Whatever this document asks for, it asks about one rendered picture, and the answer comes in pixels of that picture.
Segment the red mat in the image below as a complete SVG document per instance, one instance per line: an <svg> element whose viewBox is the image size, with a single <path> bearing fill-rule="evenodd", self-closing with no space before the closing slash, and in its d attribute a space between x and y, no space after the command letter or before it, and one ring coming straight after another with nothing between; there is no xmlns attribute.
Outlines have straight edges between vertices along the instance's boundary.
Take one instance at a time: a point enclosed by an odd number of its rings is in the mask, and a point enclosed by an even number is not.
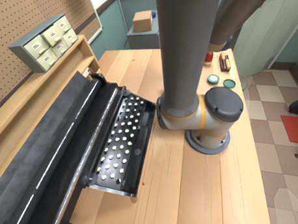
<svg viewBox="0 0 298 224"><path fill-rule="evenodd" d="M282 121L286 127L291 142L298 143L298 117L282 116Z"/></svg>

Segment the red object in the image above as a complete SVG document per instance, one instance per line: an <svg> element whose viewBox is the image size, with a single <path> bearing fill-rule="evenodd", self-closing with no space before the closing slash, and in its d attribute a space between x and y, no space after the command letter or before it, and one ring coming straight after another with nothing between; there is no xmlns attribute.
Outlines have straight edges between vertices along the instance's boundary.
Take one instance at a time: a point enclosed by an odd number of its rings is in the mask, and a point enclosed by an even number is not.
<svg viewBox="0 0 298 224"><path fill-rule="evenodd" d="M298 143L298 117L282 116L282 121L291 142Z"/></svg>
<svg viewBox="0 0 298 224"><path fill-rule="evenodd" d="M212 62L212 59L213 59L213 52L208 52L208 53L206 54L205 61L206 61L207 63L209 63L209 62Z"/></svg>

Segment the pegboard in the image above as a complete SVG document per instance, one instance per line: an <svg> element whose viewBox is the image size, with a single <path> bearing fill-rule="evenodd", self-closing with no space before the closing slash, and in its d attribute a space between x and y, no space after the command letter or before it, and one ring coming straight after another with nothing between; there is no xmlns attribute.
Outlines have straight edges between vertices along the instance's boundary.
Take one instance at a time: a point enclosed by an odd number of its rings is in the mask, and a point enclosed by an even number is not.
<svg viewBox="0 0 298 224"><path fill-rule="evenodd" d="M30 72L8 46L52 15L65 13L74 29L93 13L89 0L0 0L0 101ZM100 28L92 20L79 33L89 40Z"/></svg>
<svg viewBox="0 0 298 224"><path fill-rule="evenodd" d="M93 37L94 33L100 28L100 23L97 18L93 19L80 33L79 35L85 35L87 40Z"/></svg>

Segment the gray storage box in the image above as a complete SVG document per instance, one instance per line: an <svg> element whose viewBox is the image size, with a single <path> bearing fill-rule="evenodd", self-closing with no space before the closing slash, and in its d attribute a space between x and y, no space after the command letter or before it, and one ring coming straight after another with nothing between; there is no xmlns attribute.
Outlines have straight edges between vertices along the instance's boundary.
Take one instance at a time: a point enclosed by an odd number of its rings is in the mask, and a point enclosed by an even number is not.
<svg viewBox="0 0 298 224"><path fill-rule="evenodd" d="M19 40L15 41L8 48L14 52L16 56L21 59L33 72L35 73L45 73L47 72L42 68L42 66L31 56L31 54L24 48L28 42L30 42L34 37L44 32L46 29L51 27L53 23L59 20L65 14L54 15L48 18L46 21L42 22L40 25L35 27L32 31L29 31L23 35Z"/></svg>
<svg viewBox="0 0 298 224"><path fill-rule="evenodd" d="M130 49L159 49L159 28L158 28L158 15L152 22L152 30L145 32L135 32L134 26L129 30L127 37Z"/></svg>

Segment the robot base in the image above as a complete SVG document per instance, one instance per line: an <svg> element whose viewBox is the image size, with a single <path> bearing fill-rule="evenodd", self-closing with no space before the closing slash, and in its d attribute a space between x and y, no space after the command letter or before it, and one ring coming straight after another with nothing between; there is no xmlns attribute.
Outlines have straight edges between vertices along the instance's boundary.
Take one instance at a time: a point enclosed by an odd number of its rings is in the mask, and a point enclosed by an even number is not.
<svg viewBox="0 0 298 224"><path fill-rule="evenodd" d="M215 148L215 149L208 149L208 148L203 148L202 146L200 146L198 143L196 143L193 138L191 137L191 130L187 130L186 131L186 138L189 142L189 144L197 151L204 153L204 154L208 154L208 155L214 155L214 154L218 154L221 153L224 149L226 149L226 147L228 146L228 144L230 143L230 132L228 131L228 135L226 137L226 141L219 147L219 148Z"/></svg>

